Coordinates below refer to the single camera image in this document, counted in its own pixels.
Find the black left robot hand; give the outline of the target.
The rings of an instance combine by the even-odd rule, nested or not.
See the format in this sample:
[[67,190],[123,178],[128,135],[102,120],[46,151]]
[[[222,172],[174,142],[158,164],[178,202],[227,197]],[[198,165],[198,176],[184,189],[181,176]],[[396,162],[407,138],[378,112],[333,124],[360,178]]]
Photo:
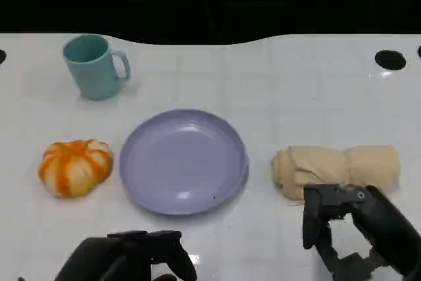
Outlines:
[[172,271],[156,280],[196,280],[195,267],[181,244],[182,233],[129,231],[85,239],[69,256],[56,280],[152,280],[151,267]]

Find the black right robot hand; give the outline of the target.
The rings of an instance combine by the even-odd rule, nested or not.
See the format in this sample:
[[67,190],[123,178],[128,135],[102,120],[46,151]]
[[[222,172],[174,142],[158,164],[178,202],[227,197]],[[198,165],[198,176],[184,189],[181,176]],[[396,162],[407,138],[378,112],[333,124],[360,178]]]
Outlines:
[[[403,280],[420,279],[420,234],[374,186],[307,185],[303,189],[303,247],[315,247],[333,280],[369,280],[379,267],[391,267]],[[329,222],[350,214],[372,246],[366,258],[339,258]]]

